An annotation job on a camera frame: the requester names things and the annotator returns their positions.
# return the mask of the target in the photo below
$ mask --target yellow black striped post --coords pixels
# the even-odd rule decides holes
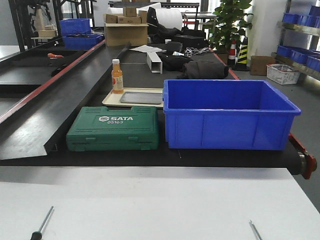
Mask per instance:
[[[235,66],[232,68],[235,71],[249,71],[247,67],[248,62],[248,38],[245,37],[243,39],[239,54],[238,54],[238,61],[236,62]]]

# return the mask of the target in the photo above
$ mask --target white table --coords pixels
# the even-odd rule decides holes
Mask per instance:
[[[44,240],[319,240],[320,214],[286,169],[0,167],[0,236]]]

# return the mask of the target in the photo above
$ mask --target blue storage bin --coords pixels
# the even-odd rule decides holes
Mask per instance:
[[[304,50],[304,48],[301,47],[295,47],[295,46],[282,46],[282,45],[278,45],[277,51],[276,53],[278,55],[281,55],[283,57],[286,58],[290,58],[291,57],[291,51],[292,50]]]
[[[60,20],[61,34],[91,34],[89,18],[71,18]]]
[[[320,56],[308,56],[306,66],[320,72]]]
[[[299,15],[295,13],[285,13],[282,22],[289,24],[297,24]]]
[[[308,56],[317,56],[318,54],[307,49],[305,50],[292,50],[291,60],[299,64],[306,64]]]
[[[301,114],[265,80],[167,79],[163,100],[175,149],[283,150]]]
[[[87,37],[63,37],[64,46],[66,49],[73,50],[89,50],[96,44],[102,41],[102,35],[89,34]]]
[[[320,29],[320,16],[315,17],[314,27]]]
[[[311,6],[309,15],[320,17],[320,6]]]
[[[297,24],[303,25],[303,26],[308,26],[308,27],[314,27],[316,24],[316,16],[311,16],[311,15],[299,15]]]

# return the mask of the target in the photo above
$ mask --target bottle label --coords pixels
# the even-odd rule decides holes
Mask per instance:
[[[113,76],[112,77],[112,85],[114,90],[122,90],[124,89],[124,79],[122,76]]]

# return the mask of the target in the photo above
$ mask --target screwdriver handle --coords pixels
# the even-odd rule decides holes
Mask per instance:
[[[57,54],[53,54],[53,53],[48,53],[48,58],[63,58],[64,56],[62,56],[62,55],[57,55]]]
[[[31,239],[30,240],[41,240],[42,239],[42,233],[39,231],[34,231],[32,233]]]

